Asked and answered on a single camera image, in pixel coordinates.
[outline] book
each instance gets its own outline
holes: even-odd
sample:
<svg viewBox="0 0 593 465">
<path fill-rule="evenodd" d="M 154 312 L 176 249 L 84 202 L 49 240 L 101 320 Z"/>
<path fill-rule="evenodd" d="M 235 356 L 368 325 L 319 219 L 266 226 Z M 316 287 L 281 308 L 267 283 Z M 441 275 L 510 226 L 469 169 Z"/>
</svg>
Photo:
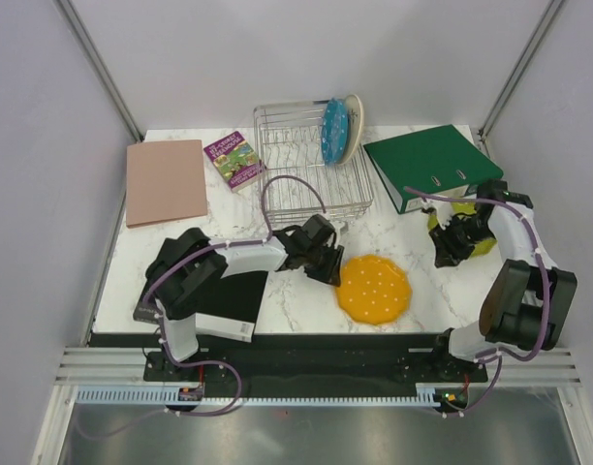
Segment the book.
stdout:
<svg viewBox="0 0 593 465">
<path fill-rule="evenodd" d="M 204 216 L 201 140 L 166 140 L 126 150 L 126 226 Z"/>
<path fill-rule="evenodd" d="M 421 209 L 410 186 L 427 194 L 465 197 L 503 171 L 452 125 L 363 146 L 399 214 Z"/>
<path fill-rule="evenodd" d="M 222 278 L 212 298 L 202 302 L 201 307 L 196 309 L 196 332 L 251 342 L 267 276 L 266 271 L 251 271 Z M 146 282 L 133 311 L 133 320 L 157 326 L 154 318 L 156 309 L 141 305 L 141 299 L 149 287 L 150 283 Z M 155 302 L 155 305 L 160 306 L 160 302 Z"/>
<path fill-rule="evenodd" d="M 217 140 L 203 151 L 232 192 L 255 182 L 264 169 L 258 154 L 239 131 Z"/>
</svg>

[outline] wall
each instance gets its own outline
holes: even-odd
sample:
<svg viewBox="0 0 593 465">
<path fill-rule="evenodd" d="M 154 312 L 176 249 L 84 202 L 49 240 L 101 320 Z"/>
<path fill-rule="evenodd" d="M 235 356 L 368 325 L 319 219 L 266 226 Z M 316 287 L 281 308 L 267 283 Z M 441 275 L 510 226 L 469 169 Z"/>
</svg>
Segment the wall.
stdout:
<svg viewBox="0 0 593 465">
<path fill-rule="evenodd" d="M 0 0 L 0 464 L 28 463 L 77 344 L 129 138 L 48 0 Z"/>
<path fill-rule="evenodd" d="M 577 274 L 563 339 L 593 403 L 593 0 L 567 2 L 490 142 L 548 252 Z"/>
<path fill-rule="evenodd" d="M 480 125 L 547 0 L 74 0 L 143 130 L 355 92 L 369 124 Z"/>
</svg>

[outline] dish rack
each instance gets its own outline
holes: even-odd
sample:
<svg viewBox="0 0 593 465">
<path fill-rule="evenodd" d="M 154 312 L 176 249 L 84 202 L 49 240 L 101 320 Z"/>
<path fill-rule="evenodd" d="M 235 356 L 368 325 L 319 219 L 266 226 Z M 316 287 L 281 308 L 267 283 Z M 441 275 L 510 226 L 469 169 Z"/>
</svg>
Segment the dish rack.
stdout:
<svg viewBox="0 0 593 465">
<path fill-rule="evenodd" d="M 333 219 L 355 218 L 372 204 L 363 147 L 343 165 L 326 166 L 320 146 L 323 114 L 328 101 L 274 104 L 254 109 L 256 150 L 266 169 L 259 176 L 259 193 L 279 174 L 308 182 L 320 194 Z M 266 190 L 271 225 L 301 224 L 322 212 L 314 194 L 300 182 L 278 179 Z"/>
</svg>

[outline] white table surface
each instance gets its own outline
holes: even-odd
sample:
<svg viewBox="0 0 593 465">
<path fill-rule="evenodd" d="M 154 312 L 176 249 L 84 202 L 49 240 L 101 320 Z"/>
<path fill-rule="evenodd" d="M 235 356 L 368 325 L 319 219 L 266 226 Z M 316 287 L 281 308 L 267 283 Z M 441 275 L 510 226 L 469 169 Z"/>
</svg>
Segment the white table surface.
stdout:
<svg viewBox="0 0 593 465">
<path fill-rule="evenodd" d="M 458 130 L 469 140 L 467 126 Z M 367 128 L 363 142 L 407 134 L 424 126 Z M 148 131 L 146 140 L 200 139 L 206 146 L 234 129 Z M 253 143 L 252 129 L 239 131 Z M 342 234 L 344 260 L 377 254 L 392 259 L 408 273 L 413 288 L 409 311 L 396 322 L 373 326 L 354 323 L 337 306 L 331 286 L 305 276 L 302 270 L 269 273 L 256 333 L 439 332 L 466 326 L 478 318 L 482 302 L 501 267 L 495 247 L 454 268 L 434 267 L 434 245 L 420 212 L 398 215 L 371 165 L 374 202 L 363 216 L 349 222 Z M 94 332 L 152 332 L 156 326 L 133 321 L 133 308 L 144 285 L 144 272 L 166 237 L 179 237 L 192 227 L 208 236 L 244 238 L 265 236 L 256 185 L 233 194 L 215 168 L 204 159 L 208 215 L 128 229 L 124 222 L 110 261 L 109 274 Z"/>
</svg>

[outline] white plate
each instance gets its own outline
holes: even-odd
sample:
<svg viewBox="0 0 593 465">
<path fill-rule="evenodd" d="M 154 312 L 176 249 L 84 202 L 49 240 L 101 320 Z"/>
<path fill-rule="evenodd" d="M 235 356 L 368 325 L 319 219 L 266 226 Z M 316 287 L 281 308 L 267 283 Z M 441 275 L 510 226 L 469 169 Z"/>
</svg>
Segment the white plate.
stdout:
<svg viewBox="0 0 593 465">
<path fill-rule="evenodd" d="M 364 126 L 363 103 L 361 99 L 357 95 L 351 94 L 344 99 L 344 105 L 348 111 L 348 143 L 338 165 L 345 164 L 355 156 L 359 149 Z"/>
</svg>

